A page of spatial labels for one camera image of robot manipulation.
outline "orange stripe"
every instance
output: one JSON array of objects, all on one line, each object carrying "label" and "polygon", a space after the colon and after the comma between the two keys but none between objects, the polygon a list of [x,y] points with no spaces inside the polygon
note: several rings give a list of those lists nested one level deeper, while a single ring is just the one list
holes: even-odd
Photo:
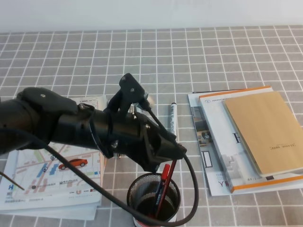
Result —
[{"label": "orange stripe", "polygon": [[214,93],[214,94],[199,96],[199,100],[200,100],[200,98],[204,98],[204,97],[226,95],[226,94],[232,94],[232,93],[239,93],[239,92],[243,92],[243,91],[254,91],[254,90],[259,90],[259,89],[264,89],[264,88],[270,88],[270,86],[253,87],[253,88],[247,88],[247,89],[241,89],[241,90],[235,90],[235,91],[219,92],[219,93]]},{"label": "orange stripe", "polygon": [[297,181],[297,180],[302,180],[302,179],[303,179],[303,176],[294,176],[294,177],[289,177],[289,178],[279,179],[279,180],[274,180],[274,181],[269,181],[269,182],[252,183],[252,184],[247,184],[247,185],[234,186],[234,187],[232,187],[232,193],[235,190],[256,188],[256,187],[274,185],[274,184],[278,184],[278,183],[286,183],[286,182],[291,182],[291,181]]}]

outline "white wall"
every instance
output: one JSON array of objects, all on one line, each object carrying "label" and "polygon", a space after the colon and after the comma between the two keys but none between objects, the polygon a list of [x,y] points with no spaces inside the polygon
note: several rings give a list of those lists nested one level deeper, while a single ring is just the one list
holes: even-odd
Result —
[{"label": "white wall", "polygon": [[302,0],[1,0],[0,32],[303,24]]}]

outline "brown notebook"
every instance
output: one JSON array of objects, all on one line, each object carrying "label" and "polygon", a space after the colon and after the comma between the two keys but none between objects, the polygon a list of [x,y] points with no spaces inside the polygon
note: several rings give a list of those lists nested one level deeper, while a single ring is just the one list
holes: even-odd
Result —
[{"label": "brown notebook", "polygon": [[303,130],[279,92],[231,98],[225,104],[261,176],[303,168]]}]

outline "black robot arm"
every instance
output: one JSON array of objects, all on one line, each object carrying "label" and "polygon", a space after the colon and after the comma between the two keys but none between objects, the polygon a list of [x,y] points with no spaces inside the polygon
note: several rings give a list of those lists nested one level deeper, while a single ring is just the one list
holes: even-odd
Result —
[{"label": "black robot arm", "polygon": [[[120,80],[120,90],[104,111],[62,97],[45,88],[28,87],[16,99],[0,103],[0,128],[27,131],[43,140],[99,149],[107,158],[125,154],[145,171],[162,162],[182,159],[186,149],[175,145],[161,128],[141,113],[128,113],[132,103],[149,110],[144,89],[131,74]],[[0,133],[0,154],[14,149],[41,149],[17,133]]]}]

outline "black cable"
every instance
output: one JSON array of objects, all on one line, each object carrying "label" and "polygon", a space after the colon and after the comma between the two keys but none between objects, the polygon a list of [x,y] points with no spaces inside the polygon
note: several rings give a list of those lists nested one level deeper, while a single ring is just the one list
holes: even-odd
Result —
[{"label": "black cable", "polygon": [[77,169],[72,164],[70,164],[63,156],[61,156],[58,152],[56,152],[53,148],[48,146],[44,141],[40,140],[35,135],[33,135],[33,134],[31,134],[27,131],[22,131],[22,130],[18,130],[18,129],[10,129],[10,128],[1,128],[0,133],[1,132],[11,132],[11,133],[22,135],[22,136],[26,137],[29,141],[33,142],[34,144],[44,148],[49,153],[54,155],[60,162],[62,162],[71,171],[73,171],[77,176],[79,176],[83,181],[85,181],[87,184],[89,184],[94,189],[96,189],[96,191],[98,191],[99,193],[104,195],[110,201],[112,201],[113,203],[115,203],[116,205],[118,205],[119,207],[121,207],[122,209],[127,211],[128,213],[130,213],[136,220],[138,220],[138,221],[140,221],[144,224],[151,225],[151,226],[168,226],[168,227],[180,226],[180,225],[183,225],[183,224],[187,223],[194,216],[194,214],[197,210],[198,195],[196,195],[196,191],[198,190],[198,184],[197,184],[197,180],[196,180],[196,175],[195,175],[194,169],[193,169],[188,157],[184,153],[183,153],[184,154],[184,159],[185,159],[185,161],[188,165],[188,168],[190,170],[190,173],[191,173],[193,181],[194,181],[194,188],[195,188],[194,206],[193,206],[193,209],[191,210],[190,214],[187,217],[185,217],[184,219],[182,219],[180,221],[176,221],[176,222],[164,222],[164,221],[158,221],[158,220],[152,219],[152,218],[150,218],[150,217],[148,217],[148,216],[130,208],[129,206],[127,206],[125,203],[123,203],[122,201],[120,201],[119,199],[117,199],[116,197],[114,197],[113,195],[108,193],[106,190],[104,190],[97,183],[92,181],[83,172],[81,172],[79,169]]}]

